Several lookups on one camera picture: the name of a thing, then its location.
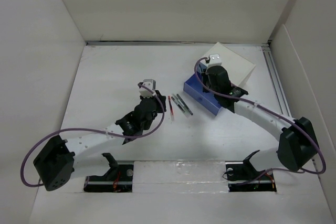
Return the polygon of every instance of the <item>blue object in box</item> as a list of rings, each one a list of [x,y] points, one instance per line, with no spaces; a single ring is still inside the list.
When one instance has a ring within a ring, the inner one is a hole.
[[[184,82],[183,91],[194,98],[201,105],[206,107],[206,109],[214,115],[217,115],[220,108],[222,107],[219,105],[218,101],[212,93],[203,92],[203,86],[200,84],[196,78],[196,75],[194,74],[186,82]]]

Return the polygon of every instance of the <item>white wall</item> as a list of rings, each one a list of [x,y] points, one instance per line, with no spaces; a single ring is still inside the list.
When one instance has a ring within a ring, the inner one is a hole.
[[[84,44],[62,0],[0,0],[0,223],[28,222],[37,190],[19,166],[60,128]]]
[[[63,0],[85,40],[267,42],[288,0]]]
[[[336,218],[336,2],[297,0],[271,44],[294,116],[313,122],[327,159],[321,183]]]

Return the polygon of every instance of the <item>tabletop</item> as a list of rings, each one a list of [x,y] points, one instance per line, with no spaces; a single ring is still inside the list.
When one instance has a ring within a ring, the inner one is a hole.
[[[176,108],[172,122],[167,113],[163,125],[152,135],[108,150],[116,160],[148,161],[157,167],[162,166],[162,161],[170,161],[172,165],[201,164],[204,169],[199,172],[208,174],[214,162],[242,160],[255,150],[276,147],[278,142],[251,121],[227,110],[214,116],[183,92],[183,83],[193,74],[196,60],[212,46],[86,46],[62,128],[103,129],[139,103],[138,82],[155,79],[161,94],[179,93],[194,115],[186,118]],[[280,112],[262,47],[225,46],[256,64],[243,88]],[[159,119],[154,120],[152,127],[158,122]],[[69,139],[83,134],[67,132],[61,136]],[[306,167],[314,169],[312,162]],[[39,188],[30,223],[107,220],[114,223],[333,223],[316,175],[275,172],[277,193],[228,193],[227,182],[219,179],[220,172],[222,169],[214,171],[219,183],[216,188],[223,187],[211,192],[200,189],[186,193],[159,187],[153,193],[148,191],[149,187],[142,186],[133,193],[83,193],[82,178],[73,179],[54,192]],[[149,173],[149,183],[156,180],[152,175]]]

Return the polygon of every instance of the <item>robotic arm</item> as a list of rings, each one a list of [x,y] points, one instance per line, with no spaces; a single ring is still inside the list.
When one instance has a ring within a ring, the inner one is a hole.
[[[213,92],[218,103],[268,131],[279,142],[278,148],[266,151],[255,151],[243,161],[226,162],[227,179],[230,181],[252,180],[269,168],[284,166],[290,171],[297,172],[317,153],[317,149],[292,124],[304,130],[318,147],[317,139],[311,122],[306,118],[296,120],[284,115],[286,121],[279,120],[275,113],[262,106],[257,100],[246,103],[248,92],[231,84],[227,71],[221,66],[219,55],[210,55],[201,64],[200,74],[203,92]]]
[[[147,79],[140,85],[140,104],[105,128],[105,135],[91,133],[69,140],[63,140],[56,135],[47,142],[33,162],[47,191],[56,190],[76,177],[116,177],[118,163],[110,153],[104,153],[103,150],[126,144],[142,136],[143,131],[150,128],[157,114],[166,111],[166,97],[155,90],[155,81]]]

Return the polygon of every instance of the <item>purple cable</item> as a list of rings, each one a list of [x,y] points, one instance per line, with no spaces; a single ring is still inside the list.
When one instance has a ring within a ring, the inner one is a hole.
[[[307,173],[311,173],[311,174],[322,174],[326,171],[327,169],[327,165],[326,165],[326,160],[324,159],[323,157],[323,154],[321,152],[321,150],[319,149],[319,147],[317,146],[317,144],[314,142],[314,140],[303,130],[301,129],[299,126],[297,126],[295,123],[291,122],[289,119],[285,118],[284,116],[282,115],[279,115],[277,114],[276,112],[272,111],[272,110],[269,110],[268,108],[260,105],[260,104],[255,104],[255,102],[251,101],[251,100],[248,100],[248,99],[245,99],[245,98],[240,98],[240,97],[231,97],[229,95],[225,95],[225,94],[221,94],[221,93],[218,93],[218,92],[215,92],[213,90],[211,90],[210,88],[208,88],[206,85],[203,84],[203,82],[201,81],[201,79],[199,78],[198,74],[197,74],[197,67],[198,65],[200,64],[200,62],[202,60],[207,60],[208,58],[206,57],[203,57],[201,59],[199,59],[196,64],[195,64],[195,67],[194,67],[194,72],[195,72],[195,75],[196,75],[196,78],[198,79],[198,81],[200,82],[200,84],[203,86],[204,89],[206,89],[207,91],[215,94],[215,95],[218,95],[220,97],[225,97],[225,98],[228,98],[228,99],[232,99],[232,100],[238,100],[238,101],[243,101],[243,102],[247,102],[249,104],[252,104],[253,106],[256,106],[264,111],[266,111],[267,113],[271,114],[271,115],[274,115],[276,116],[277,118],[280,118],[282,120],[284,120],[285,122],[289,123],[290,125],[292,125],[293,127],[295,127],[302,135],[304,135],[310,142],[310,144],[315,148],[315,150],[317,151],[317,153],[319,154],[320,156],[320,159],[321,159],[321,162],[322,162],[322,170],[320,171],[312,171],[312,170],[307,170],[307,169],[304,169],[304,168],[301,168],[302,171],[304,172],[307,172]],[[261,176],[263,176],[264,174],[266,174],[267,172],[269,172],[270,170],[285,170],[287,172],[291,172],[290,170],[286,170],[286,169],[282,169],[282,168],[272,168],[272,169],[268,169],[268,170],[265,170],[262,174],[260,174],[258,177],[256,177],[255,179],[253,180],[250,180],[248,182],[244,182],[244,183],[240,183],[240,185],[244,185],[244,184],[248,184],[250,182],[253,182],[257,179],[259,179]]]
[[[150,132],[146,133],[146,134],[143,134],[141,136],[124,136],[124,135],[119,135],[119,134],[115,134],[115,133],[112,133],[112,132],[108,132],[109,135],[111,136],[116,136],[116,137],[124,137],[124,138],[132,138],[132,139],[135,139],[135,138],[141,138],[141,137],[146,137],[150,134],[152,134],[154,131],[156,131],[162,124],[163,120],[164,120],[164,106],[162,104],[162,102],[160,101],[160,99],[158,98],[158,96],[152,91],[150,90],[149,88],[147,88],[146,86],[143,86],[141,84],[138,84],[139,88],[144,88],[146,90],[148,90],[149,92],[151,92],[154,97],[158,100],[160,106],[161,106],[161,109],[162,109],[162,117],[161,117],[161,120],[159,122],[159,124]],[[101,133],[101,134],[106,134],[106,131],[102,131],[102,130],[95,130],[95,129],[88,129],[88,128],[67,128],[67,129],[61,129],[61,130],[58,130],[58,131],[55,131],[55,132],[52,132],[50,133],[49,135],[45,136],[44,138],[42,138],[40,141],[38,141],[29,151],[28,153],[26,154],[25,158],[23,159],[22,161],[22,164],[21,164],[21,168],[20,168],[20,177],[21,177],[21,181],[22,183],[25,185],[25,186],[28,186],[28,187],[39,187],[39,186],[42,186],[43,184],[30,184],[26,181],[26,178],[25,178],[25,175],[24,175],[24,170],[25,170],[25,166],[26,166],[26,163],[27,163],[27,160],[29,158],[29,156],[32,154],[32,152],[41,144],[43,143],[45,140],[48,140],[49,138],[55,136],[55,135],[58,135],[59,133],[61,132],[66,132],[66,131],[89,131],[89,132],[95,132],[95,133]]]

